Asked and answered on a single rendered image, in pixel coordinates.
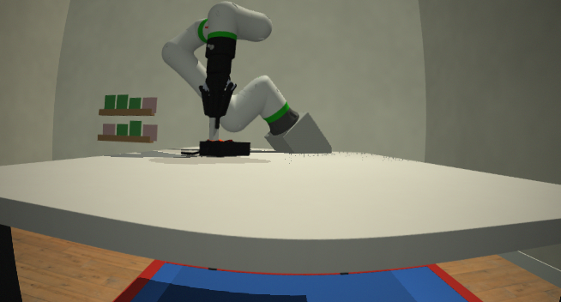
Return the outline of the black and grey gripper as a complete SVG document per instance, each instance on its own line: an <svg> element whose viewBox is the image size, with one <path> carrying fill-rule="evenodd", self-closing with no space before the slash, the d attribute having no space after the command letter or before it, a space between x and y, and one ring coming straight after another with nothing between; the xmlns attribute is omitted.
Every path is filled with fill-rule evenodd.
<svg viewBox="0 0 561 302"><path fill-rule="evenodd" d="M210 118L210 141L219 141L220 117L226 115L232 93L237 86L231 82L231 67L231 57L222 55L208 57L207 78L205 83L199 86L204 114Z"/></svg>

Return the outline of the black power strip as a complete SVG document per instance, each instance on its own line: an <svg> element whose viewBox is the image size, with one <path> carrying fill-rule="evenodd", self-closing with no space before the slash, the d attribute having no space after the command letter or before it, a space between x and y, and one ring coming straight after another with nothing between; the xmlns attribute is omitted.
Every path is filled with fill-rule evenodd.
<svg viewBox="0 0 561 302"><path fill-rule="evenodd" d="M216 156L216 157L250 155L250 142L233 142L232 140L210 141L208 139L205 142L200 142L199 151L196 151L194 153L181 152L181 154L187 154L187 155L199 154L199 155Z"/></svg>

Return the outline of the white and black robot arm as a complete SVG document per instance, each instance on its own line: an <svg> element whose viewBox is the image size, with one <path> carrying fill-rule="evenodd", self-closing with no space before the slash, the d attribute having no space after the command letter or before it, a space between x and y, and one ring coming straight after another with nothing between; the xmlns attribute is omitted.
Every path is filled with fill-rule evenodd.
<svg viewBox="0 0 561 302"><path fill-rule="evenodd" d="M211 8L207 19L195 21L169 40L162 49L162 58L202 97L199 86L205 83L207 74L194 51L207 44L206 58L222 55L234 59L237 39L263 41L271 34L272 27L271 20L263 13L220 2ZM273 136L289 130L299 119L266 75L232 95L226 115L220 117L220 125L229 132L239 132L258 115L268 123Z"/></svg>

